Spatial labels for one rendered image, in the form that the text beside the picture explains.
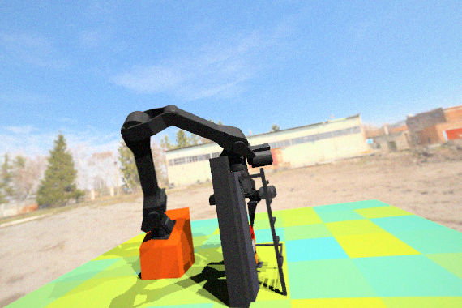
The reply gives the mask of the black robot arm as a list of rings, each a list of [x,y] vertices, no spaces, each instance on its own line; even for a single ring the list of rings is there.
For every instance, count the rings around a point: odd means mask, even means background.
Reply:
[[[141,230],[152,232],[151,239],[169,239],[176,224],[167,213],[168,195],[160,188],[152,156],[151,136],[175,126],[219,144],[228,156],[230,172],[272,165],[268,143],[251,146],[242,130],[235,126],[218,125],[176,105],[129,113],[121,128],[126,146],[133,152],[143,191],[143,221]],[[247,163],[246,163],[247,160]],[[175,221],[175,222],[174,222]]]

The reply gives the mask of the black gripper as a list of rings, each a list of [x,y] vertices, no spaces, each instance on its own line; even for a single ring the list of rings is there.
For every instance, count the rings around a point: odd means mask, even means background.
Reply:
[[[246,176],[250,175],[248,173],[248,169],[240,170],[241,176]],[[249,217],[250,217],[250,226],[251,228],[254,227],[254,221],[255,221],[255,209],[257,206],[257,203],[260,202],[261,199],[265,199],[264,197],[264,192],[263,192],[263,187],[261,186],[258,190],[252,190],[250,186],[250,179],[242,179],[242,185],[243,185],[243,190],[244,190],[244,195],[245,198],[249,198],[249,202],[247,203],[248,206],[248,212],[249,212]],[[276,197],[276,188],[271,185],[267,186],[267,192],[269,198],[275,198]],[[210,205],[216,205],[215,202],[215,196],[214,194],[210,195],[209,197],[209,204]]]

